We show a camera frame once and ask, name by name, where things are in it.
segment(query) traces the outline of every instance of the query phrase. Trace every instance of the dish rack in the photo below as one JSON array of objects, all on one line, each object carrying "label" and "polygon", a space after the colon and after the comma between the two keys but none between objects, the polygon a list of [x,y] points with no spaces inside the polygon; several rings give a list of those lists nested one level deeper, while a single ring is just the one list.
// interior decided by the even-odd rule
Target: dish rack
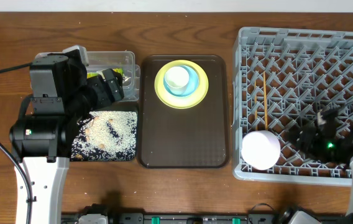
[{"label": "dish rack", "polygon": [[[337,137],[353,125],[353,32],[244,27],[233,46],[233,174],[240,180],[350,186],[344,164],[314,161],[286,140],[324,108],[351,103],[337,117]],[[276,165],[255,170],[241,157],[242,138],[264,129],[267,86],[268,130],[280,140]]]}]

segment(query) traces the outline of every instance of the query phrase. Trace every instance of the cup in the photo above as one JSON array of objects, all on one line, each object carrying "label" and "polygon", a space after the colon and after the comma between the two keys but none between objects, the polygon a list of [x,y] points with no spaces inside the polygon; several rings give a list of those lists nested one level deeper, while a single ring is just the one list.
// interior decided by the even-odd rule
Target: cup
[{"label": "cup", "polygon": [[267,170],[280,157],[280,143],[270,131],[253,131],[243,138],[241,156],[255,169]]},{"label": "cup", "polygon": [[175,66],[165,72],[164,80],[174,95],[182,95],[188,87],[189,72],[181,66]]}]

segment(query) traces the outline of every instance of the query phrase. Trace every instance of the yellow plate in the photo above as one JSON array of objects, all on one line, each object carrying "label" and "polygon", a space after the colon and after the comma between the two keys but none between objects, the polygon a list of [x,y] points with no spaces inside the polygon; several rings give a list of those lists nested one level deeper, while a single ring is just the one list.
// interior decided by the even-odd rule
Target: yellow plate
[{"label": "yellow plate", "polygon": [[[199,78],[199,85],[197,89],[188,96],[174,96],[169,93],[164,87],[164,75],[168,69],[186,65],[191,67]],[[158,98],[165,103],[167,106],[176,109],[187,109],[192,106],[196,106],[207,94],[208,91],[208,78],[205,71],[196,63],[188,60],[175,60],[165,64],[157,73],[156,79],[154,80],[154,89]]]}]

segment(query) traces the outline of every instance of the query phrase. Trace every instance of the wooden table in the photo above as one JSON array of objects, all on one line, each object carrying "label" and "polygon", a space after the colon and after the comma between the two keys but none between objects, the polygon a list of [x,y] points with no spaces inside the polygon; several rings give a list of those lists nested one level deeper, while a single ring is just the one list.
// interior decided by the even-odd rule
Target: wooden table
[{"label": "wooden table", "polygon": [[[353,31],[353,14],[0,13],[0,68],[76,44],[90,51],[133,51],[138,65],[153,54],[216,54],[226,62],[232,93],[232,45],[238,30],[249,26]],[[9,128],[22,98],[31,92],[28,69],[0,75],[0,141],[8,149]],[[349,194],[348,187],[237,180],[231,163],[217,170],[151,170],[136,160],[74,162],[66,178],[62,211],[105,203],[117,211],[236,214],[265,202],[277,210],[298,203],[316,213],[342,214]],[[15,173],[0,151],[0,223],[13,223],[15,214]]]}]

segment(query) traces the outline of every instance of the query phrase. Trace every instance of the white wall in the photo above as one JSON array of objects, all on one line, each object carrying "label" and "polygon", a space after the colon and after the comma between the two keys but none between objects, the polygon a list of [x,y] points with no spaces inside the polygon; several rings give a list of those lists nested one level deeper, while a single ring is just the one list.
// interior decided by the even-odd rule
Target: white wall
[{"label": "white wall", "polygon": [[23,12],[353,12],[353,0],[0,0]]}]

